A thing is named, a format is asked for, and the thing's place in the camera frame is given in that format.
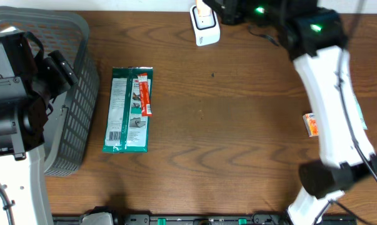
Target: wooden table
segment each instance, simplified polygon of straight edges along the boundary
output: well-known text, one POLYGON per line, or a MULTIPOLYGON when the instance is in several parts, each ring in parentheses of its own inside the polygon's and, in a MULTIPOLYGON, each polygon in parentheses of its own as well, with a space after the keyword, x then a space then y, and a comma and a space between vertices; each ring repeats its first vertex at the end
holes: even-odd
MULTIPOLYGON (((83 166, 46 178, 53 214, 103 205, 121 213, 252 214, 282 211, 295 200, 298 165, 318 159, 319 147, 306 132, 308 98, 282 47, 250 35, 247 24, 221 26, 219 43, 197 47, 188 13, 78 14, 91 29, 101 89, 83 166), (125 66, 154 67, 146 154, 101 152, 112 67, 125 66)), ((343 18, 348 25, 352 16, 343 18)), ((363 17, 350 51, 377 151, 377 16, 363 17)), ((377 223, 372 178, 340 201, 377 223)))

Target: green light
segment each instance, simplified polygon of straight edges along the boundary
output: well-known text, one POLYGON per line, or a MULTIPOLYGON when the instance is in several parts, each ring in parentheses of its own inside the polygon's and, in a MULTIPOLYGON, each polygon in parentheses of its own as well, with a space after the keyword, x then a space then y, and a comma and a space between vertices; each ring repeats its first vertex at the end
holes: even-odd
POLYGON ((260 13, 260 14, 264 14, 264 7, 262 6, 259 6, 255 9, 255 12, 256 13, 260 13))
POLYGON ((322 27, 316 24, 311 24, 311 29, 315 32, 320 32, 322 30, 322 27))

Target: plastic basket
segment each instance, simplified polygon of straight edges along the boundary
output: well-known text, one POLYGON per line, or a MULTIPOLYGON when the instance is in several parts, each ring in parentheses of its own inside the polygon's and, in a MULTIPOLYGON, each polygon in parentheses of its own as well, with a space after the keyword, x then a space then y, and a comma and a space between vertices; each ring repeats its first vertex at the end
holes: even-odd
MULTIPOLYGON (((9 26, 34 33, 46 54, 60 50, 79 76, 78 85, 56 98, 44 126, 45 174, 70 175, 82 163, 99 89, 98 72, 86 50, 87 22, 70 12, 0 7, 0 31, 9 26)), ((33 53, 38 50, 31 47, 33 53)))

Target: green connector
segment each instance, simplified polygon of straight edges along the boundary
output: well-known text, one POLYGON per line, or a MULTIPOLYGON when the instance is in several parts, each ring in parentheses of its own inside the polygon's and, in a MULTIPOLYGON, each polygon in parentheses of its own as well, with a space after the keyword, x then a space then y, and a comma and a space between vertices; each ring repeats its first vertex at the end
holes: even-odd
POLYGON ((158 219, 158 225, 166 225, 166 219, 158 219))
POLYGON ((244 224, 246 224, 246 219, 239 219, 238 220, 238 225, 244 225, 244 224))

